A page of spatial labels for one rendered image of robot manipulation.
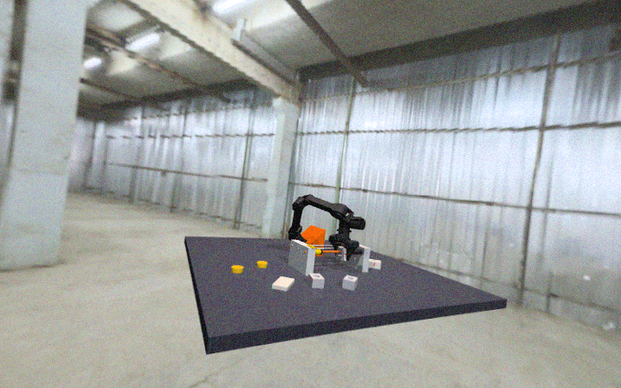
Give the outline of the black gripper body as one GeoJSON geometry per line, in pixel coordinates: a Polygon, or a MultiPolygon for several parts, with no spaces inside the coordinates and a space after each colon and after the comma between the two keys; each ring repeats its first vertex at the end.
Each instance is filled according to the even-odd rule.
{"type": "Polygon", "coordinates": [[[349,238],[349,234],[350,234],[350,232],[352,232],[350,229],[348,229],[348,228],[340,228],[339,227],[339,229],[337,229],[337,231],[339,232],[339,234],[342,234],[342,232],[345,233],[345,241],[342,242],[342,240],[341,240],[341,241],[338,241],[338,242],[331,242],[331,243],[344,243],[347,247],[350,247],[350,248],[359,247],[359,242],[358,241],[354,241],[354,240],[351,240],[351,238],[349,238]]]}

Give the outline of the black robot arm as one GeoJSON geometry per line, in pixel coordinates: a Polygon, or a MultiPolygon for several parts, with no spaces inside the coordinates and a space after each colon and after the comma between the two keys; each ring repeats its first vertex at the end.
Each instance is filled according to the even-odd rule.
{"type": "MultiPolygon", "coordinates": [[[[322,200],[320,198],[314,197],[313,195],[309,194],[303,197],[298,197],[295,200],[295,202],[292,204],[292,208],[294,211],[294,217],[293,217],[292,226],[288,231],[288,239],[290,241],[299,240],[304,243],[307,241],[301,235],[302,226],[300,225],[302,211],[307,205],[312,205],[313,207],[329,212],[332,215],[332,217],[335,217],[338,220],[340,220],[339,222],[340,228],[348,228],[348,229],[351,228],[351,229],[356,229],[356,230],[363,230],[365,228],[365,219],[362,217],[354,217],[353,216],[354,213],[346,205],[339,204],[339,203],[332,204],[332,203],[329,203],[328,201],[322,200]],[[347,213],[349,214],[346,216],[347,213]]],[[[330,235],[330,242],[336,243],[341,240],[342,242],[345,241],[344,232],[342,232],[342,234],[338,233],[338,234],[330,235]]]]}

